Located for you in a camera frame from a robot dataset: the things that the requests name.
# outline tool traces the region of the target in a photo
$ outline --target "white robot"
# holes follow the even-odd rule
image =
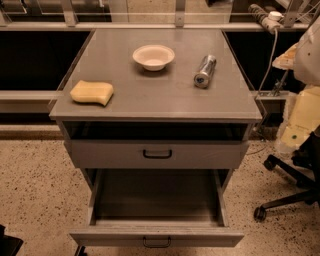
[[[292,66],[294,76],[307,86],[297,96],[280,138],[282,143],[292,149],[298,149],[311,132],[320,136],[320,16],[295,47]]]

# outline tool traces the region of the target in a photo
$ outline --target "black office chair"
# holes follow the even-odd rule
[[[4,230],[5,227],[0,225],[0,255],[15,256],[20,250],[23,241],[20,238],[6,236]]]
[[[266,209],[303,201],[310,205],[318,202],[320,205],[320,136],[316,134],[318,132],[312,132],[291,158],[294,165],[311,169],[314,173],[314,180],[306,177],[273,155],[269,155],[264,161],[263,164],[268,170],[271,171],[278,165],[297,181],[299,188],[306,189],[306,191],[262,204],[254,211],[254,219],[256,221],[262,222],[265,220],[267,216]]]

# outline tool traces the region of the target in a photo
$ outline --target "drawer front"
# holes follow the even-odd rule
[[[248,142],[71,140],[77,168],[236,169]]]
[[[228,228],[131,226],[131,231],[121,226],[88,228],[70,232],[82,246],[134,246],[149,248],[167,247],[235,247],[243,233]]]

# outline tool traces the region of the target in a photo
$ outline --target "metal can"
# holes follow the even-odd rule
[[[213,55],[207,55],[203,58],[199,70],[194,76],[194,84],[199,88],[207,88],[211,77],[213,75],[214,68],[217,60]]]

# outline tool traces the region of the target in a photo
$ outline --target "speckled floor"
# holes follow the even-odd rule
[[[73,167],[55,126],[45,131],[22,128],[27,131],[0,129],[0,223],[6,234],[24,240],[20,256],[74,255],[77,245],[68,232],[86,225],[89,188]],[[262,162],[270,153],[277,154],[273,141],[252,141],[224,194],[230,227],[245,234],[235,248],[88,247],[86,252],[89,256],[320,255],[318,206],[298,203],[270,210],[263,223],[253,219],[255,207],[297,189],[279,170],[265,170]]]

